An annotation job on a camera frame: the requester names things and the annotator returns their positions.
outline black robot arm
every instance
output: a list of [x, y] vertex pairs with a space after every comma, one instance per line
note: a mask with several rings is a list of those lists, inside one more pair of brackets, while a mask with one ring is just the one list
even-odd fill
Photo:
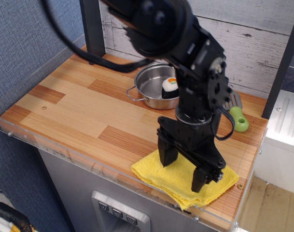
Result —
[[176, 70], [180, 93], [177, 120], [158, 120], [162, 164], [171, 164], [178, 153], [191, 161], [196, 166], [192, 183], [195, 192], [211, 180], [218, 182], [226, 162], [214, 138], [221, 139], [216, 132], [221, 113], [227, 114], [222, 105], [232, 92], [225, 76], [224, 49], [199, 25], [186, 0], [103, 2], [127, 26], [127, 35], [140, 54], [163, 59]]

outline green object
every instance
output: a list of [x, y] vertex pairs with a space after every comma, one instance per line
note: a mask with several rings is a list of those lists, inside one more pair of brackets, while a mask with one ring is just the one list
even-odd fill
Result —
[[229, 113], [235, 120], [235, 131], [245, 132], [249, 128], [249, 122], [242, 113], [242, 109], [238, 106], [230, 108]]

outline black metal frame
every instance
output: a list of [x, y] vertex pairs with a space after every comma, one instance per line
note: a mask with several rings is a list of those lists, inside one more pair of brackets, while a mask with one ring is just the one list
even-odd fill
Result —
[[287, 42], [276, 78], [274, 79], [266, 106], [263, 111], [263, 118], [269, 119], [273, 110], [273, 107], [276, 103], [276, 100], [278, 98], [279, 92], [281, 90], [284, 78], [286, 76], [287, 70], [290, 66], [290, 63], [292, 61], [294, 55], [294, 26], [292, 29], [292, 33], [290, 35], [290, 38]]
[[102, 57], [105, 44], [98, 0], [80, 0], [87, 51]]

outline stainless steel pot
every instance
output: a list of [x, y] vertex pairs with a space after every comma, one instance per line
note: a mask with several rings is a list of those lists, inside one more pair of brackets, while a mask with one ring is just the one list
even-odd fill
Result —
[[[162, 83], [167, 78], [176, 77], [175, 69], [168, 64], [158, 63], [149, 65], [136, 75], [132, 88], [126, 91], [127, 96], [133, 101], [143, 101], [147, 106], [157, 110], [169, 110], [178, 105], [179, 97], [172, 99], [162, 98]], [[136, 88], [139, 99], [129, 95], [129, 91]]]

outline white wooden wall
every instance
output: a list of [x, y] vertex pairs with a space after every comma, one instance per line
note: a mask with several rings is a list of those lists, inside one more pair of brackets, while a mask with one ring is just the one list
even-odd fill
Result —
[[[267, 98], [294, 25], [294, 0], [189, 0], [200, 25], [225, 49], [234, 90]], [[123, 24], [100, 2], [106, 53], [130, 60]]]

